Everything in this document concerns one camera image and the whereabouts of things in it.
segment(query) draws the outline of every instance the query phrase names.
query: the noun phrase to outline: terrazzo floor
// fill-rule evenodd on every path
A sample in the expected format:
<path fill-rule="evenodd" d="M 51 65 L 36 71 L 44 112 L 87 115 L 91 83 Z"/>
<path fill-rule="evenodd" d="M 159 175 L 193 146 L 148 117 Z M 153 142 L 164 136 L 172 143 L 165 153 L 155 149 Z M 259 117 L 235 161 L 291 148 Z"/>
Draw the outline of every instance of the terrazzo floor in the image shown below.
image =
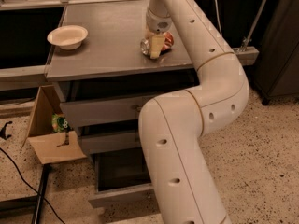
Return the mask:
<path fill-rule="evenodd" d="M 1 105 L 0 127 L 6 121 L 12 137 L 0 148 L 18 164 L 36 189 L 42 166 L 26 139 L 33 102 Z M 233 223 L 299 223 L 299 101 L 271 101 L 263 106 L 256 91 L 231 125 L 199 140 L 207 165 Z M 67 224 L 163 223 L 155 200 L 92 209 L 94 171 L 87 159 L 52 165 L 46 197 Z M 34 195 L 12 163 L 0 153 L 0 201 Z M 31 223 L 33 209 L 0 214 L 1 224 Z M 41 223 L 60 221 L 45 205 Z"/>

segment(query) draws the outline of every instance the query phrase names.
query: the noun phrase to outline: desk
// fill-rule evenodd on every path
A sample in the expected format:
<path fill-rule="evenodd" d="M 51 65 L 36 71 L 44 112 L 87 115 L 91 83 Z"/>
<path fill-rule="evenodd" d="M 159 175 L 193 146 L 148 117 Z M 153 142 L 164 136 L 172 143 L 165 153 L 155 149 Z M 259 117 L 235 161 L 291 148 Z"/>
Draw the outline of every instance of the desk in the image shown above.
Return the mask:
<path fill-rule="evenodd" d="M 148 3 L 68 6 L 63 25 L 81 25 L 88 30 L 88 37 L 75 50 L 56 47 L 47 65 L 47 80 L 53 83 L 64 115 L 76 131 L 83 152 L 94 164 L 99 181 L 97 191 L 105 190 L 105 197 L 95 197 L 94 207 L 109 204 L 113 199 L 107 193 L 110 188 L 119 194 L 118 202 L 152 193 L 150 185 L 143 186 L 147 169 L 136 156 L 140 148 L 138 113 L 148 99 L 158 94 L 198 85 L 174 25 L 170 29 L 175 38 L 171 51 L 157 60 L 141 53 L 139 44 L 145 34 Z M 110 165 L 107 154 L 118 158 Z M 117 169 L 116 164 L 121 166 L 118 172 L 111 170 Z M 123 193 L 123 188 L 131 184 L 137 184 L 137 189 L 130 187 Z"/>

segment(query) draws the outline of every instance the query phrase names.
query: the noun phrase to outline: metal leg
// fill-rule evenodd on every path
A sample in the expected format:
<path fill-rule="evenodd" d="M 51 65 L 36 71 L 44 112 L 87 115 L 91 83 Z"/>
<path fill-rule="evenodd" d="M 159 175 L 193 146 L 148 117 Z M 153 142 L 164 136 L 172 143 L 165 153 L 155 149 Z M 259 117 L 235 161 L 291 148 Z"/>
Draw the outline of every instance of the metal leg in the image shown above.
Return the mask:
<path fill-rule="evenodd" d="M 40 214 L 42 211 L 44 196 L 45 196 L 46 187 L 47 187 L 47 182 L 48 182 L 49 172 L 50 172 L 50 165 L 45 164 L 43 166 L 43 173 L 40 177 L 39 188 L 38 188 L 38 193 L 40 195 L 37 196 L 36 207 L 35 207 L 34 215 L 32 217 L 32 222 L 31 222 L 32 224 L 39 223 Z"/>

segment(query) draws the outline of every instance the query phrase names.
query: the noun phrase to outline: white cable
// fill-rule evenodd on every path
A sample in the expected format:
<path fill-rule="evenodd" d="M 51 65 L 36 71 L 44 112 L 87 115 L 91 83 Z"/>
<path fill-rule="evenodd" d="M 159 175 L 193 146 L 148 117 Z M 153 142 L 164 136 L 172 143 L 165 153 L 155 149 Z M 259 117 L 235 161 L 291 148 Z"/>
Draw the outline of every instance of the white cable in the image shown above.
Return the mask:
<path fill-rule="evenodd" d="M 215 7 L 216 7 L 216 16 L 217 16 L 218 28 L 219 28 L 220 34 L 222 35 L 221 21 L 219 19 L 219 9 L 218 9 L 218 2 L 217 2 L 217 0 L 215 0 Z"/>

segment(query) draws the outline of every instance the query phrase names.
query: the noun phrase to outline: cabinet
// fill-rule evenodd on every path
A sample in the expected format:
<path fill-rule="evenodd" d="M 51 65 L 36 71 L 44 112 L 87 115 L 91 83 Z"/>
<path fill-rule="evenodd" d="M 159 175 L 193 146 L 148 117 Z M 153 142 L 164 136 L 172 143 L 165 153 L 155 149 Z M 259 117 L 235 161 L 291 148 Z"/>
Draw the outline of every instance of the cabinet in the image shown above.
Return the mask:
<path fill-rule="evenodd" d="M 199 84 L 176 28 L 173 49 L 153 61 L 139 47 L 149 1 L 68 6 L 63 25 L 85 27 L 75 50 L 56 47 L 47 65 L 68 122 L 97 175 L 94 207 L 153 194 L 138 136 L 138 115 L 152 97 Z"/>
<path fill-rule="evenodd" d="M 284 95 L 299 95 L 299 0 L 279 0 L 263 40 L 253 81 L 263 104 Z"/>

